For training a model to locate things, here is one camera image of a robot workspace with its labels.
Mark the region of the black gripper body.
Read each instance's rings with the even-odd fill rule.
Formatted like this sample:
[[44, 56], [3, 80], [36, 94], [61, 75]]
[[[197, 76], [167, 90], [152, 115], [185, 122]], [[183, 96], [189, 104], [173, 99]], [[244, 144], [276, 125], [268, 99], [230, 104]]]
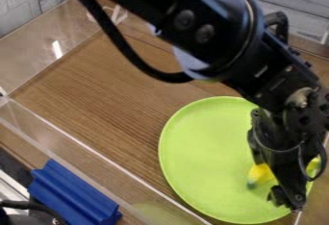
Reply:
[[250, 113], [247, 143], [254, 166], [267, 168], [280, 185], [311, 182], [323, 172], [329, 133], [329, 89], [302, 88], [280, 112], [256, 108]]

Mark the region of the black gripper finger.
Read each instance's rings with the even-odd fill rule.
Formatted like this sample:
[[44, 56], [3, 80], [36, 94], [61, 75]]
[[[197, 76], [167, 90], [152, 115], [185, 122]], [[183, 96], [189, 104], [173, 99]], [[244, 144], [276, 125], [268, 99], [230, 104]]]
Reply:
[[286, 206], [299, 211], [306, 204], [306, 179], [300, 171], [290, 165], [279, 165], [272, 169], [278, 183], [271, 186], [267, 200], [275, 207]]

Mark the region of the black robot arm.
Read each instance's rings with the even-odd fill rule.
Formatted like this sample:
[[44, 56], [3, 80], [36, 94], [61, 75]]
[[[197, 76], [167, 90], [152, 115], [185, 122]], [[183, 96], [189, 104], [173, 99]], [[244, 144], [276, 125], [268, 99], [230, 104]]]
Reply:
[[78, 0], [127, 60], [153, 79], [180, 84], [215, 80], [255, 104], [247, 144], [255, 163], [278, 180], [268, 200], [300, 210], [306, 167], [324, 162], [329, 87], [287, 43], [287, 17], [263, 13], [255, 0], [112, 0], [184, 53], [180, 71], [167, 73], [139, 57], [96, 0]]

